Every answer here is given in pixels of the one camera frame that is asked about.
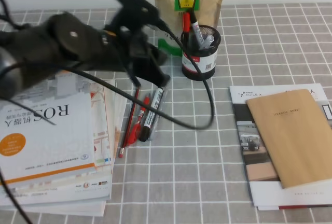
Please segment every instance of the pen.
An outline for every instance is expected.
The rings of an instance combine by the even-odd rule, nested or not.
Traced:
[[[197,22],[195,12],[193,11],[193,9],[189,10],[189,14],[190,14],[190,23],[191,23],[193,32],[195,33],[195,37],[197,39],[198,46],[201,47],[201,45],[204,42],[204,38],[202,36],[201,30],[199,29],[199,24]]]
[[[189,43],[189,30],[190,30],[190,14],[185,12],[183,13],[183,45],[188,48]]]
[[[150,96],[151,96],[151,94],[148,94],[147,96],[145,96],[144,104],[148,105],[150,103]],[[134,144],[136,142],[136,140],[138,139],[138,137],[141,133],[141,129],[142,129],[141,121],[143,119],[145,111],[146,111],[146,108],[141,107],[138,120],[137,120],[136,124],[133,126],[133,128],[131,129],[131,132],[129,134],[127,146]]]
[[[154,109],[158,109],[163,93],[164,91],[162,88],[157,88],[151,103],[151,107],[153,107]],[[155,116],[155,113],[149,111],[141,132],[140,141],[145,142],[150,137],[151,127],[153,126]]]
[[[136,88],[136,91],[135,91],[135,99],[138,98],[139,96],[139,92],[140,92],[140,88],[137,87]],[[125,147],[127,146],[127,141],[128,141],[128,136],[129,136],[129,129],[130,129],[130,126],[131,126],[131,121],[133,119],[133,115],[134,115],[134,110],[135,110],[135,103],[133,102],[132,106],[131,106],[131,109],[130,109],[130,114],[129,114],[129,119],[128,119],[128,122],[127,122],[127,126],[126,126],[126,132],[124,134],[124,139],[123,139],[123,142],[122,142],[122,147],[120,149],[120,154],[119,154],[119,157],[122,158],[123,157],[123,153],[124,153],[124,150],[125,150]]]

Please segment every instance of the checkered tablecloth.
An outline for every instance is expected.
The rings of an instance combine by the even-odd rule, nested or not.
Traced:
[[[15,12],[18,22],[39,24],[62,10]],[[113,9],[67,10],[101,28]],[[321,83],[332,99],[332,4],[223,6],[216,73],[209,79],[216,120],[206,131],[159,120],[152,142],[128,148],[114,168],[112,200],[104,217],[29,214],[40,224],[293,223],[332,222],[332,208],[257,211],[251,204],[228,87]],[[0,23],[0,30],[9,27]],[[156,44],[154,31],[146,29]],[[209,102],[201,82],[185,78],[181,58],[162,69],[172,76],[163,111],[188,123],[208,120]],[[133,94],[124,73],[96,72],[117,79]],[[140,99],[154,87],[142,81]],[[130,104],[127,105],[128,116]],[[16,212],[0,211],[1,224],[23,223]]]

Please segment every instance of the black mesh pen holder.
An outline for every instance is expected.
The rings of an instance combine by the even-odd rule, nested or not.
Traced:
[[[193,30],[190,30],[189,32],[188,42],[186,42],[185,33],[182,32],[181,42],[183,46],[187,48],[189,55],[191,55],[199,69],[201,69],[203,77],[205,79],[209,79],[214,75],[216,71],[218,46],[222,38],[220,36],[220,33],[213,27],[207,25],[200,25],[199,28],[204,40],[206,40],[209,35],[213,36],[214,40],[212,41],[210,46],[205,49],[200,49],[201,47],[198,44]],[[185,54],[184,52],[182,55],[182,73],[191,80],[202,80],[201,77],[198,75],[195,67],[192,65],[189,59],[187,59],[187,54]]]

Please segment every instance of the magazine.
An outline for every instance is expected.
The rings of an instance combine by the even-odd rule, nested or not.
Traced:
[[[246,100],[255,97],[297,89],[307,89],[311,93],[332,127],[331,107],[320,84],[230,87],[252,200],[261,210],[332,204],[332,181],[283,189],[264,141],[245,103]]]

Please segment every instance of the kraft paper notebook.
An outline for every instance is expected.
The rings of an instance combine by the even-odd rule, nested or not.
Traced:
[[[332,179],[332,130],[308,90],[246,103],[284,188]]]

